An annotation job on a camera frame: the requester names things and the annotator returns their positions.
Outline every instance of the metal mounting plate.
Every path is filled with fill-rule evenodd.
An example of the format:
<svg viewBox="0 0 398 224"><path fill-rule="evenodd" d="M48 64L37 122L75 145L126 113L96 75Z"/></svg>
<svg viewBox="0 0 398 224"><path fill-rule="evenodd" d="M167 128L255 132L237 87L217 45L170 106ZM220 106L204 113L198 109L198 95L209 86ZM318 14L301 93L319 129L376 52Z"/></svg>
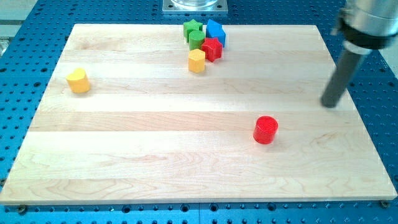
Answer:
<svg viewBox="0 0 398 224"><path fill-rule="evenodd" d="M226 0L218 0L214 4L205 7L184 6L173 0L163 0L163 14L176 15L176 14L224 14L228 13L228 5Z"/></svg>

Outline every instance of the red cylinder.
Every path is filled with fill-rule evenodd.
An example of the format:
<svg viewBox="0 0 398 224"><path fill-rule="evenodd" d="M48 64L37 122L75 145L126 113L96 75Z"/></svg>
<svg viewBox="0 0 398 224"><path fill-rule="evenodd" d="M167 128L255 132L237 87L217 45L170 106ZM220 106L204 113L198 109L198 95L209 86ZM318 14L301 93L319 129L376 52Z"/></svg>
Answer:
<svg viewBox="0 0 398 224"><path fill-rule="evenodd" d="M262 116L256 122L253 137L260 144L270 144L278 130L278 122L270 116Z"/></svg>

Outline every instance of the metal end effector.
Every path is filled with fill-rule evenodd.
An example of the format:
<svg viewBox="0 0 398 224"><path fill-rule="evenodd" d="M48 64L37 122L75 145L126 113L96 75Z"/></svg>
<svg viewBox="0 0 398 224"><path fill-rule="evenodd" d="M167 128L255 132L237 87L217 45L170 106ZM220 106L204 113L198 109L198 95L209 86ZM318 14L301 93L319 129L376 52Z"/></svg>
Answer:
<svg viewBox="0 0 398 224"><path fill-rule="evenodd" d="M367 55L392 44L398 35L398 0L347 0L340 9L336 27L345 41L336 70L321 97L323 106L333 108Z"/></svg>

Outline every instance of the blue pegboard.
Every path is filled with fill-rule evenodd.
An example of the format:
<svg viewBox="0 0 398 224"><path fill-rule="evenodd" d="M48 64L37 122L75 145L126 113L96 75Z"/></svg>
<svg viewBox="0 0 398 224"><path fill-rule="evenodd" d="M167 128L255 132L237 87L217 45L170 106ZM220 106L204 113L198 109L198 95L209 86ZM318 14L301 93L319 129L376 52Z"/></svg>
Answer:
<svg viewBox="0 0 398 224"><path fill-rule="evenodd" d="M228 15L162 15L160 0L39 0L0 59L0 179L12 167L46 84L76 23L315 24L334 61L341 35L329 33L344 1L228 1ZM398 81L378 51L365 61L349 92L374 145L398 186ZM391 202L217 203L4 207L0 224L136 223L398 223Z"/></svg>

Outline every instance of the wooden tabletop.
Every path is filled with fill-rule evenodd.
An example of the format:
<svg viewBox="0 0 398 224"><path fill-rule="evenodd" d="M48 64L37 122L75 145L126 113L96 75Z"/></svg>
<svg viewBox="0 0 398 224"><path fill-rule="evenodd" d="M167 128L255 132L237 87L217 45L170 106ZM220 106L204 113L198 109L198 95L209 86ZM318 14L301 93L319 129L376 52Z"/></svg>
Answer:
<svg viewBox="0 0 398 224"><path fill-rule="evenodd" d="M335 64L315 26L223 27L223 58L196 74L182 25L77 24L0 203L396 197L349 94L320 104ZM262 115L279 122L270 145L252 137Z"/></svg>

